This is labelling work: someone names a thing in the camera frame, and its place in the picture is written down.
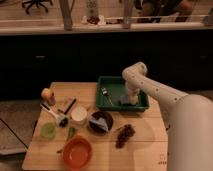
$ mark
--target brown food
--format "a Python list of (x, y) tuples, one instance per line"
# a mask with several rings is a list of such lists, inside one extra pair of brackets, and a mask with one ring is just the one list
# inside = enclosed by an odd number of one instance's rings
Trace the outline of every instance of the brown food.
[(131, 124), (126, 124), (121, 128), (116, 141), (116, 148), (122, 148), (125, 143), (135, 134), (135, 130)]

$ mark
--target wooden cutting board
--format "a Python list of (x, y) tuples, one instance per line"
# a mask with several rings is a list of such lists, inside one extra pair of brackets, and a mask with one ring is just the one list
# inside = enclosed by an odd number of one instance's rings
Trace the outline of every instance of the wooden cutting board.
[[(63, 83), (51, 85), (56, 101), (77, 98), (72, 107), (84, 106), (91, 115), (95, 107), (97, 83)], [(149, 97), (150, 108), (145, 112), (109, 112), (114, 120), (110, 133), (99, 136), (93, 134), (87, 124), (75, 126), (77, 134), (87, 138), (93, 148), (92, 159), (85, 170), (89, 171), (165, 171), (167, 163), (167, 134), (158, 103)], [(56, 153), (61, 149), (68, 134), (67, 128), (57, 128), (53, 140), (40, 137), (40, 129), (46, 122), (54, 121), (52, 116), (42, 111), (34, 132), (30, 147), (23, 162), (24, 170), (64, 170), (61, 156)], [(131, 123), (135, 135), (124, 148), (116, 149), (117, 128)]]

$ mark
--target green bowl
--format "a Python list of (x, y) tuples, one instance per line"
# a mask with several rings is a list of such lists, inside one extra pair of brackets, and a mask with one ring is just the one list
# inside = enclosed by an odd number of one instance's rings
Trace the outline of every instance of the green bowl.
[[(103, 95), (101, 87), (105, 87), (109, 99)], [(98, 79), (98, 88), (96, 94), (96, 106), (100, 110), (107, 111), (136, 111), (144, 112), (149, 108), (149, 101), (147, 95), (140, 91), (138, 95), (138, 103), (136, 105), (121, 105), (119, 100), (125, 94), (125, 80), (119, 76), (100, 76)]]

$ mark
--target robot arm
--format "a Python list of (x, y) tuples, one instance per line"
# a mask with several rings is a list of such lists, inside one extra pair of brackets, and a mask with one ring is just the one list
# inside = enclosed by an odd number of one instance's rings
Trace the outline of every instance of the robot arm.
[(146, 65), (142, 62), (138, 62), (124, 69), (122, 75), (123, 78), (126, 80), (126, 92), (130, 97), (137, 95), (140, 89), (143, 90), (143, 92), (145, 92), (146, 94), (156, 99), (161, 104), (167, 107), (171, 107), (181, 97), (187, 95), (187, 93), (185, 92), (176, 90), (172, 87), (166, 86), (164, 84), (145, 77), (146, 73)]
[(151, 80), (145, 77), (146, 72), (139, 62), (122, 75), (130, 100), (142, 90), (169, 107), (167, 171), (213, 171), (212, 101)]

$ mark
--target chair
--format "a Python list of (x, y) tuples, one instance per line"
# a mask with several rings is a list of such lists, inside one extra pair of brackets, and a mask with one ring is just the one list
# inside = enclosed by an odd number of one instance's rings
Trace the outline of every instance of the chair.
[(53, 5), (52, 0), (29, 0), (26, 2), (22, 2), (22, 7), (25, 8), (26, 4), (29, 4), (28, 7), (26, 8), (26, 13), (29, 14), (29, 9), (33, 6), (36, 5), (37, 8), (39, 8), (39, 6), (42, 6), (45, 9), (45, 12), (48, 12), (48, 8), (42, 3), (42, 2), (49, 2), (50, 5)]

